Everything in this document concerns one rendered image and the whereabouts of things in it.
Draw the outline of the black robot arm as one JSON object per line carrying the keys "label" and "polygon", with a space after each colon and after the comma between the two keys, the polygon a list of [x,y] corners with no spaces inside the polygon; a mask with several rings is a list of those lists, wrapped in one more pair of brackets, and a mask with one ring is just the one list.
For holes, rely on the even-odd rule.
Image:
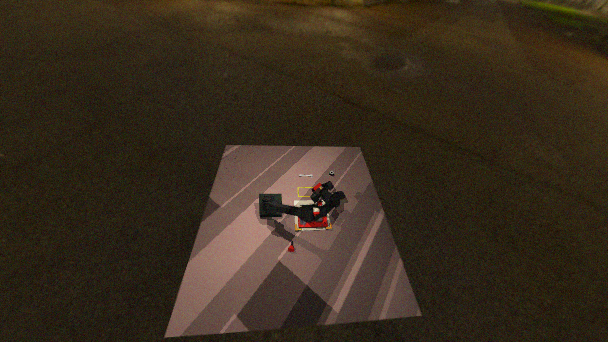
{"label": "black robot arm", "polygon": [[[273,214],[275,212],[298,216],[305,222],[314,222],[319,220],[321,217],[326,217],[327,214],[334,208],[340,206],[340,200],[344,199],[345,195],[343,191],[325,193],[324,200],[326,203],[323,206],[317,206],[315,204],[304,205],[302,207],[295,207],[289,205],[279,204],[278,200],[274,200],[272,196],[264,196],[262,199],[263,212]],[[314,217],[313,208],[320,209],[320,214]]]}

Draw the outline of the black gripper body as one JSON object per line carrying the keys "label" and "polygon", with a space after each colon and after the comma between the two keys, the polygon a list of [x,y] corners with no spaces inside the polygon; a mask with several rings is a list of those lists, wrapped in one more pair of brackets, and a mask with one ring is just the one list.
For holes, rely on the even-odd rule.
{"label": "black gripper body", "polygon": [[326,187],[323,188],[322,190],[319,191],[319,194],[312,194],[310,196],[310,198],[313,200],[314,203],[316,203],[319,200],[319,197],[322,196],[324,198],[325,193],[329,192],[329,190],[332,190],[334,188],[332,182],[328,181],[325,185]]}

